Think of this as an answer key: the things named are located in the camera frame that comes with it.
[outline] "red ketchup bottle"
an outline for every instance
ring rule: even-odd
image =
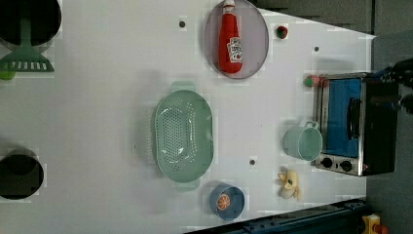
[[[234,74],[243,67],[243,48],[237,27],[234,0],[224,1],[218,54],[219,67],[222,71]]]

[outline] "blue bowl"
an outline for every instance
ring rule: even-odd
[[[222,194],[230,198],[230,206],[224,211],[218,209],[218,200]],[[240,188],[221,183],[210,194],[209,205],[212,211],[222,219],[233,220],[243,212],[245,197]]]

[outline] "spatula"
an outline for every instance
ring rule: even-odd
[[[0,71],[55,71],[50,61],[31,46],[30,10],[27,2],[20,6],[20,45],[0,59]]]

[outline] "mug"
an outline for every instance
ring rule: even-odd
[[[306,161],[316,160],[322,148],[319,123],[308,121],[304,126],[289,129],[283,139],[283,148],[292,157]]]

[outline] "white tabletop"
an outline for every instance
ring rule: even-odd
[[[63,2],[62,28],[46,53],[56,72],[0,81],[0,156],[27,147],[46,171],[35,195],[0,200],[0,233],[181,233],[223,225],[233,221],[207,203],[219,181],[245,194],[235,221],[365,196],[364,177],[316,169],[285,155],[281,141],[289,127],[313,118],[305,75],[368,71],[372,37],[261,11],[267,60],[253,77],[232,80],[203,51],[204,23],[218,2]],[[276,37],[279,25],[288,27],[284,40]],[[213,162],[200,187],[185,193],[161,174],[151,149],[152,111],[175,80],[196,84],[214,124]],[[285,169],[300,176],[300,202],[279,194],[277,174]]]

